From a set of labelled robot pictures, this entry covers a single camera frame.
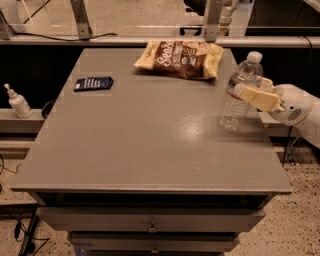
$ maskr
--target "plastic bottle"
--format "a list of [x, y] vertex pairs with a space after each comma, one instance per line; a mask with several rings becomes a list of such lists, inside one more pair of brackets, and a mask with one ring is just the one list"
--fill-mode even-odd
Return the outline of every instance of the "plastic bottle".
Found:
[[241, 120], [249, 111], [251, 105], [238, 98], [234, 94], [233, 88], [238, 83], [254, 87], [260, 86], [263, 78], [261, 59], [261, 53], [250, 52], [247, 59], [241, 62], [236, 71], [232, 73], [218, 116], [218, 124], [225, 130], [237, 130]]
[[9, 104], [15, 110], [17, 115], [20, 118], [30, 117], [32, 115], [32, 110], [26, 99], [22, 95], [17, 94], [14, 90], [10, 89], [8, 84], [5, 84], [4, 87], [8, 89], [7, 93], [10, 97]]

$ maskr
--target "clear water bottle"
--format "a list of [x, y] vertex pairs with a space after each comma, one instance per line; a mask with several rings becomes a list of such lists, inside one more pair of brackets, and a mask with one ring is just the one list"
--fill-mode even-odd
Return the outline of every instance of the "clear water bottle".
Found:
[[218, 124], [228, 131], [238, 129], [241, 120], [250, 109], [250, 104], [238, 98], [233, 88], [244, 83], [251, 87], [259, 87], [263, 78], [263, 69], [260, 64], [262, 54], [250, 52], [247, 59], [241, 62], [232, 73], [218, 116]]

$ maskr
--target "gray tabletop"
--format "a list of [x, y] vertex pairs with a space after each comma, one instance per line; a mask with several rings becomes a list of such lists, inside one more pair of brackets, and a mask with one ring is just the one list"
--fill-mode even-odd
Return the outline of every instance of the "gray tabletop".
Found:
[[[236, 63], [218, 80], [157, 76], [133, 66], [142, 49], [85, 49], [12, 185], [15, 191], [289, 193], [256, 110], [237, 133], [217, 126]], [[109, 91], [74, 92], [112, 76]]]

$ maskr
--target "white spray bottle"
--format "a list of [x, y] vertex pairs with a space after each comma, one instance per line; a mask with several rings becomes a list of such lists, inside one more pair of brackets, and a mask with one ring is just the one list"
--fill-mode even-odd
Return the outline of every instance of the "white spray bottle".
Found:
[[15, 110], [17, 115], [20, 118], [30, 117], [32, 115], [32, 110], [26, 99], [22, 95], [17, 94], [14, 90], [10, 89], [9, 84], [5, 84], [4, 87], [8, 90], [7, 92], [10, 97], [9, 104]]

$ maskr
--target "floor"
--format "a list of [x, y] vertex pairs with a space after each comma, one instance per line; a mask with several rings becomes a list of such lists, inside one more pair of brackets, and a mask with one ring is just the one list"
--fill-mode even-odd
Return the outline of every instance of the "floor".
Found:
[[[13, 172], [23, 164], [32, 141], [6, 141], [1, 138], [0, 142], [4, 166], [11, 171], [4, 170], [0, 175], [0, 205], [32, 203], [33, 199], [28, 194], [10, 190], [15, 175]], [[282, 161], [283, 144], [275, 141], [273, 144]], [[225, 256], [320, 255], [320, 150], [302, 141], [294, 159], [295, 166], [288, 161], [284, 164], [293, 193], [276, 196], [265, 208], [266, 217], [251, 232], [240, 234], [240, 244]], [[16, 220], [0, 219], [0, 256], [18, 255], [20, 251], [22, 242], [17, 242], [13, 233], [16, 223]], [[23, 219], [23, 223], [27, 226], [29, 219]], [[66, 232], [56, 232], [40, 222], [35, 237], [50, 239], [36, 253], [37, 256], [75, 255]], [[34, 243], [37, 250], [44, 240], [34, 240]]]

